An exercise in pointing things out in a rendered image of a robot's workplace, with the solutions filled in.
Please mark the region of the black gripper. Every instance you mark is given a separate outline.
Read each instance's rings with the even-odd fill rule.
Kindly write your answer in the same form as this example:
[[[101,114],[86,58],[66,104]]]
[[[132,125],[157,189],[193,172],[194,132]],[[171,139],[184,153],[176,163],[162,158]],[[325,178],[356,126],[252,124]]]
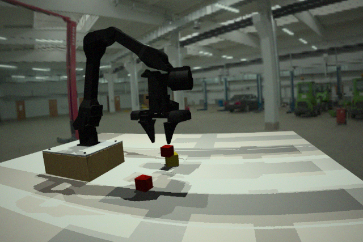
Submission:
[[[191,119],[189,109],[178,109],[169,112],[168,98],[170,98],[170,95],[168,95],[167,91],[149,92],[149,95],[146,96],[146,99],[149,99],[149,109],[132,111],[130,114],[131,120],[137,121],[140,119],[138,123],[142,125],[152,143],[155,142],[154,124],[156,121],[152,118],[167,118],[167,122],[163,124],[168,145],[171,143],[177,124]]]

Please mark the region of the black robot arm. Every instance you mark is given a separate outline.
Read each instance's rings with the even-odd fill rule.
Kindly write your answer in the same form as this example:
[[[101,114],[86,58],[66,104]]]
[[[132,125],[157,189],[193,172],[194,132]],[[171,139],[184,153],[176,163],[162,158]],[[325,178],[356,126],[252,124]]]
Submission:
[[[193,89],[191,67],[173,68],[165,52],[140,43],[114,26],[89,32],[83,38],[83,51],[87,58],[83,101],[73,123],[74,130],[78,130],[79,135],[80,144],[77,146],[89,147],[100,143],[95,128],[99,126],[103,116],[103,105],[100,105],[97,100],[99,66],[106,48],[114,42],[118,42],[138,55],[147,67],[167,72],[167,74],[161,74],[160,71],[146,69],[141,74],[141,77],[148,78],[149,92],[167,91],[167,86],[172,91]]]

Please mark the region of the red cube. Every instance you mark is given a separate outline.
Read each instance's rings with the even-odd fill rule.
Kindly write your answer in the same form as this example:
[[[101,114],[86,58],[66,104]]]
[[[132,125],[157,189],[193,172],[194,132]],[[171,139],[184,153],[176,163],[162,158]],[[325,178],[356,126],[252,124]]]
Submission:
[[[174,155],[173,145],[164,145],[161,147],[161,157],[171,157]]]
[[[143,192],[147,192],[151,188],[153,188],[153,179],[148,175],[140,175],[137,178],[134,178],[136,190],[140,190]]]

